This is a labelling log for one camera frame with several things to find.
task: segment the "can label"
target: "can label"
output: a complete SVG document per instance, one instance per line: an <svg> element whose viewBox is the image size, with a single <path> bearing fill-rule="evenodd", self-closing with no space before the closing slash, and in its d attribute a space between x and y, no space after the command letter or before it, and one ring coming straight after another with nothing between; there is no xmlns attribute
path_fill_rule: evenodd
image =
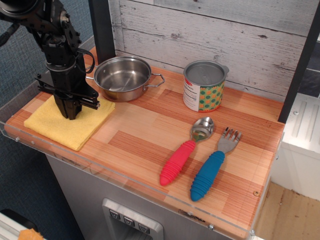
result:
<svg viewBox="0 0 320 240"><path fill-rule="evenodd" d="M220 106L225 81L216 86L201 86L184 78L184 104L196 112L211 112Z"/></svg>

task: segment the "fork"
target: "fork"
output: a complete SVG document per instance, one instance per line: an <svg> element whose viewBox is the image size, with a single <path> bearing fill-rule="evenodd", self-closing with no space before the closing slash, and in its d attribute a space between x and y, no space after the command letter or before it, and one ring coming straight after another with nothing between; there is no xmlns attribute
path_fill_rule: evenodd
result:
<svg viewBox="0 0 320 240"><path fill-rule="evenodd" d="M225 154L236 147L240 137L241 132L237 130L234 132L233 129L229 130L228 127L225 129L218 142L218 151L209 156L193 180L190 189L192 201L196 202L207 194L225 160Z"/></svg>

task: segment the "ribbed rubber handle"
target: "ribbed rubber handle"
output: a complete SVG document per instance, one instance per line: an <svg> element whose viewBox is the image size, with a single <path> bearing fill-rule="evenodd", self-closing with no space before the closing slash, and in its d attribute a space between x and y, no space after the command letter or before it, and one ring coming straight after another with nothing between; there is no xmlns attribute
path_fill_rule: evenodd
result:
<svg viewBox="0 0 320 240"><path fill-rule="evenodd" d="M215 151L209 156L208 160L205 161L195 176L190 189L192 201L196 202L207 194L224 160L225 154L222 151Z"/></svg>
<svg viewBox="0 0 320 240"><path fill-rule="evenodd" d="M196 147L196 142L185 141L165 163L160 173L160 184L165 186L171 183L181 172L190 154Z"/></svg>

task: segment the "button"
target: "button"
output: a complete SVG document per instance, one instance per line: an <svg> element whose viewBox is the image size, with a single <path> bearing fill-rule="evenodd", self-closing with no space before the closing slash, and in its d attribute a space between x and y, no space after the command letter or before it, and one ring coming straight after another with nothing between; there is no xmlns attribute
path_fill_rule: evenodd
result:
<svg viewBox="0 0 320 240"><path fill-rule="evenodd" d="M145 234L149 234L150 233L150 229L142 224L139 223L139 230Z"/></svg>
<svg viewBox="0 0 320 240"><path fill-rule="evenodd" d="M111 215L111 217L113 217L114 219L120 219L120 215L119 215L119 213L117 213L116 211L112 211L111 209L109 209L109 211L110 211L110 215Z"/></svg>
<svg viewBox="0 0 320 240"><path fill-rule="evenodd" d="M133 221L132 219L128 218L128 217L123 217L123 220L126 224L128 224L129 226L131 227L134 227L135 226L135 221Z"/></svg>

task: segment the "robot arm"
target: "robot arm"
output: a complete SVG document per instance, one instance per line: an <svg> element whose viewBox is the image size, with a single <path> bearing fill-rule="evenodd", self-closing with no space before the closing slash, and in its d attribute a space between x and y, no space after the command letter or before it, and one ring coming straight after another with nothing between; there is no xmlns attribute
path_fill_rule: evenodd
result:
<svg viewBox="0 0 320 240"><path fill-rule="evenodd" d="M65 118L75 119L82 105L98 109L98 93L86 82L86 73L95 64L94 57L79 48L80 33L71 25L70 16L59 0L0 0L0 20L13 23L0 42L6 42L20 25L33 35L49 70L35 77L38 87L54 95ZM87 72L83 54L93 59Z"/></svg>

